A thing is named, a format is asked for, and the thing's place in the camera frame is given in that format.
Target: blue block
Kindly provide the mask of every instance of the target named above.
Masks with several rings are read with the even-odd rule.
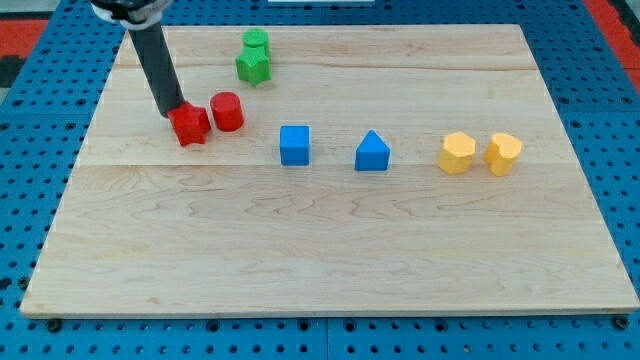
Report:
[[[389,166],[391,149],[375,131],[369,130],[356,150],[357,171],[384,171]]]
[[[284,166],[309,165],[309,127],[284,125],[280,128],[280,162]]]

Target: yellow block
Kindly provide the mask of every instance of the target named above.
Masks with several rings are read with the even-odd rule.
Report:
[[[451,175],[461,174],[469,170],[475,153],[476,141],[471,136],[463,132],[449,134],[444,137],[438,166]]]
[[[491,136],[491,142],[484,153],[489,170],[495,176],[505,176],[518,159],[522,151],[522,141],[515,136],[497,133]]]

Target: blue pegboard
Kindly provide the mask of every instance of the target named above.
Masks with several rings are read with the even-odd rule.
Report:
[[[579,1],[376,0],[268,7],[178,0],[171,25],[518,23],[636,288],[640,288],[639,97]],[[0,358],[640,358],[640,317],[29,320],[24,286],[123,30],[62,0],[0,106]]]

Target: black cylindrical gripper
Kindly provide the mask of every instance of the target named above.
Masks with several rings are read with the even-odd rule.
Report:
[[[138,59],[162,116],[184,103],[182,89],[162,35],[160,22],[144,30],[129,30]]]

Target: wooden board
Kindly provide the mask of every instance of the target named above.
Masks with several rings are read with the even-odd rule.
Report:
[[[246,28],[167,39],[186,97],[245,126],[181,148],[126,38],[22,302],[29,317],[622,313],[638,298],[515,25],[274,27],[273,81],[237,80]],[[282,124],[312,166],[279,165]],[[357,173],[369,129],[387,172]],[[471,170],[442,138],[478,142]],[[493,132],[525,143],[491,175]]]

